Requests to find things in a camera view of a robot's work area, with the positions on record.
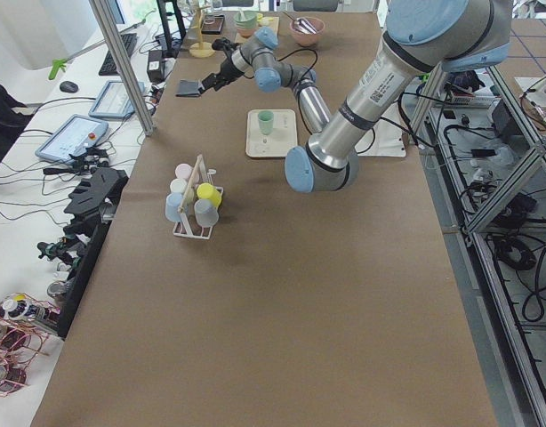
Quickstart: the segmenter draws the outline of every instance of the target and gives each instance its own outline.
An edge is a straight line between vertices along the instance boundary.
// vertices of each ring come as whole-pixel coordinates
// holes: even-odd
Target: computer mouse
[[[74,82],[66,80],[65,82],[60,83],[60,90],[67,93],[76,93],[79,90],[79,86]]]

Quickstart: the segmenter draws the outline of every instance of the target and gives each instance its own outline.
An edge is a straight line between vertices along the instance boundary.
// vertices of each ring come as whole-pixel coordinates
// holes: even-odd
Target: black monitor stand
[[[170,32],[168,26],[168,16],[166,15],[166,4],[172,3],[174,16],[176,17],[176,22],[178,22],[178,30],[181,33],[180,40],[173,40],[173,35]],[[186,37],[186,26],[184,25],[184,19],[182,18],[182,12],[176,3],[176,0],[157,0],[158,13],[160,14],[160,21],[163,25],[164,34],[157,37],[158,42],[160,43],[163,56],[165,58],[176,58],[178,56],[178,51],[182,45],[182,41]]]

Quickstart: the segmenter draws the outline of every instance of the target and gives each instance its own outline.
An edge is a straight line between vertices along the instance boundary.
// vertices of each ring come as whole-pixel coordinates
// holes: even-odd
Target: black bag
[[[18,139],[32,116],[15,113],[14,107],[26,107],[0,85],[0,162]]]

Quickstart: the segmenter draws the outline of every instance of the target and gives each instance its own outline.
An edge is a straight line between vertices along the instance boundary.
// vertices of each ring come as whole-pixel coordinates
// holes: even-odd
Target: green clamp
[[[48,75],[48,80],[53,80],[54,78],[56,78],[60,69],[62,71],[65,71],[67,62],[68,60],[52,60],[52,69],[50,70],[50,74]]]

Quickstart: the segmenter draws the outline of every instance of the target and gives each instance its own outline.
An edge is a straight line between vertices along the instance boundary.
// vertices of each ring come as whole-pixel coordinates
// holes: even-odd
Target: keyboard
[[[137,33],[125,33],[121,35],[124,48],[126,49],[129,58],[131,58],[132,56],[134,46],[137,45],[137,38]],[[101,68],[99,70],[99,75],[116,76],[117,74],[119,73],[116,72],[116,64],[113,60],[113,55],[111,55],[111,52],[107,52],[107,55],[105,55],[105,60],[103,61],[103,65],[101,65]]]

